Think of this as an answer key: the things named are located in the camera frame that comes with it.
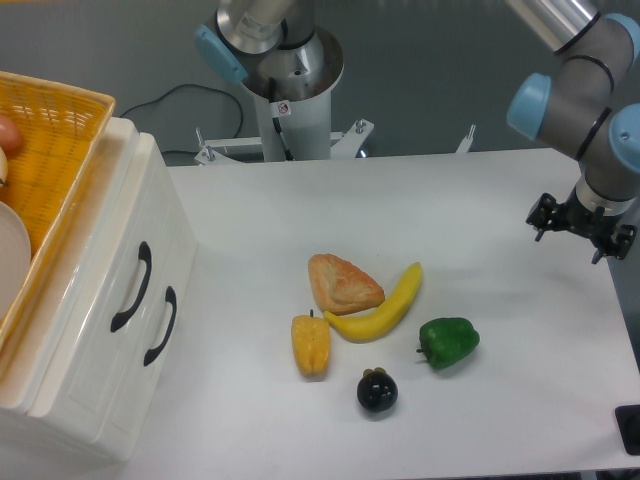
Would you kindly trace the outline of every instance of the wicker basket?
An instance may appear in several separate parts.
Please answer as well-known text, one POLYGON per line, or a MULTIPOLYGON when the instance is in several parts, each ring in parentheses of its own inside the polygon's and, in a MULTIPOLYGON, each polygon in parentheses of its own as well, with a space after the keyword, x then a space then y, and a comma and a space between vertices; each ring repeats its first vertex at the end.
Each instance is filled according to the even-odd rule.
POLYGON ((74 194, 114 105, 107 95, 0 72, 0 114, 9 116, 24 137, 21 150, 8 159, 8 185, 0 188, 0 201, 22 218, 32 252, 23 287, 0 320, 0 348, 36 293, 47 259, 55 254, 74 194))

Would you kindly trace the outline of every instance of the toy bread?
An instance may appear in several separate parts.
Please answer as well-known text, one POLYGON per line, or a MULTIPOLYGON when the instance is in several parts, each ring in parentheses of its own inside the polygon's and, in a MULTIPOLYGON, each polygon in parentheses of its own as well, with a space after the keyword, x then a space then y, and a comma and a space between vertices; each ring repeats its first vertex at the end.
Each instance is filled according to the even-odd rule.
POLYGON ((313 298, 323 312, 346 315, 384 302, 384 290, 373 278, 330 253, 309 259, 309 280, 313 298))

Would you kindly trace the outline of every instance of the toy fruit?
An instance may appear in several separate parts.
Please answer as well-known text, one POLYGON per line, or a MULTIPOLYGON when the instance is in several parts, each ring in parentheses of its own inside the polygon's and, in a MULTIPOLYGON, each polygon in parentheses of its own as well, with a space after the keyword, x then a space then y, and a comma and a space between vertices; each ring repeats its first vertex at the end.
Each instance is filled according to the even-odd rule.
POLYGON ((9 154, 20 148, 22 140, 22 133, 15 122, 0 114, 0 148, 9 154))
POLYGON ((358 402, 369 412, 390 409, 398 398, 398 387, 383 368, 367 369, 358 382, 358 402))
POLYGON ((375 340, 389 333, 402 320, 421 283, 422 266, 416 262, 404 271, 391 295, 373 312, 358 317, 342 317, 324 312, 324 318, 347 340, 375 340))
POLYGON ((331 335, 329 323, 322 317, 299 315, 291 322, 293 356, 305 376, 324 373, 329 364, 331 335))
POLYGON ((420 327, 420 348, 435 369, 446 368, 469 355, 480 335, 466 318, 436 318, 420 327))

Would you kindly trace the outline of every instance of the black handle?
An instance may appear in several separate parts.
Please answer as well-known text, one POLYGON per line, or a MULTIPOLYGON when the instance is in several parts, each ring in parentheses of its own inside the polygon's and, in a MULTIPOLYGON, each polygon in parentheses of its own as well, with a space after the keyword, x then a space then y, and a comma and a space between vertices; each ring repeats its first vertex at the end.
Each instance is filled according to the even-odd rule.
POLYGON ((138 259, 146 263, 147 270, 144 272, 142 283, 140 284, 140 288, 138 289, 138 295, 136 296, 136 300, 135 302, 133 302, 133 305, 131 305, 131 308, 124 312, 116 313, 111 319, 112 332, 117 332, 127 324, 131 317, 133 317, 133 315, 136 313, 136 310, 138 310, 138 308, 140 307, 142 299, 144 298, 144 294, 147 293, 149 279, 151 278, 151 249, 149 248, 149 244, 147 242, 142 242, 140 244, 140 248, 138 249, 138 259))
POLYGON ((171 304, 171 308, 173 311, 171 312, 171 319, 169 320, 169 326, 167 327, 167 331, 164 334, 164 338, 160 345, 155 348, 150 348, 147 350, 147 353, 144 354, 144 366, 153 363, 158 356, 164 350, 164 347, 167 346, 169 342, 169 337, 171 336, 171 332, 173 331, 173 324, 176 323, 176 312, 178 311, 178 300, 176 299, 176 292, 172 287, 167 287, 167 293, 164 295, 164 301, 171 304))

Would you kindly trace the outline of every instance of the white plate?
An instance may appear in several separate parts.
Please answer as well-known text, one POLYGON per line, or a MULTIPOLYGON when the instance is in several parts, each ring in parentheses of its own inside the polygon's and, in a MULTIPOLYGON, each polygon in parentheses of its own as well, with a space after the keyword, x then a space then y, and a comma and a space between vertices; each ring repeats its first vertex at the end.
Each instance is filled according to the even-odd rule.
POLYGON ((27 229, 18 214, 0 202, 0 319, 18 295, 30 262, 27 229))

